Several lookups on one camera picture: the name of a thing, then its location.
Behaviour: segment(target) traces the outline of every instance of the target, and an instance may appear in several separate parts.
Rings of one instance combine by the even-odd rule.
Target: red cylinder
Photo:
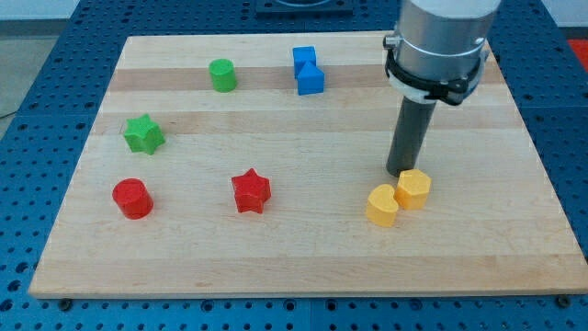
[[[153,200],[145,185],[137,178],[128,178],[112,190],[112,199],[119,205],[125,217],[138,220],[153,209]]]

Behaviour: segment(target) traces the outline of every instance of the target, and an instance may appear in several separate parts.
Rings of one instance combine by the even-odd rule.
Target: blue cube
[[[298,78],[298,74],[306,62],[316,66],[314,46],[295,47],[292,49],[292,53],[294,55],[294,78]]]
[[[306,62],[298,74],[298,94],[322,93],[324,91],[324,73],[311,62]]]

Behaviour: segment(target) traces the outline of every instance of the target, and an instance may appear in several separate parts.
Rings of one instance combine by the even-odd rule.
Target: yellow block
[[[405,170],[398,178],[394,199],[405,210],[422,209],[431,190],[431,178],[418,169]]]
[[[392,185],[382,184],[369,193],[366,216],[374,224],[391,227],[396,219],[396,211],[398,211],[398,203],[394,201]]]

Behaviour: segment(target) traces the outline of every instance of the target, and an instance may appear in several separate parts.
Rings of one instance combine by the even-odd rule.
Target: blue pegboard
[[[129,35],[387,30],[399,14],[394,0],[354,5],[255,17],[253,1],[82,0],[0,142],[0,330],[588,329],[588,296],[76,300],[64,312],[27,295]],[[490,42],[586,254],[588,77],[539,0],[503,0]]]

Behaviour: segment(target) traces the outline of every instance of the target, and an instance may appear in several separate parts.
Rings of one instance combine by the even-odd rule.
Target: wooden board
[[[421,211],[364,216],[401,95],[384,32],[132,37],[67,190],[30,293],[39,298],[433,296],[588,291],[588,267],[496,61],[460,107],[439,104],[418,167]],[[291,49],[315,45],[324,94],[299,97]],[[207,67],[232,59],[236,90]],[[167,143],[132,154],[125,119]],[[263,215],[237,213],[230,178],[271,179]],[[141,178],[140,221],[111,199]]]

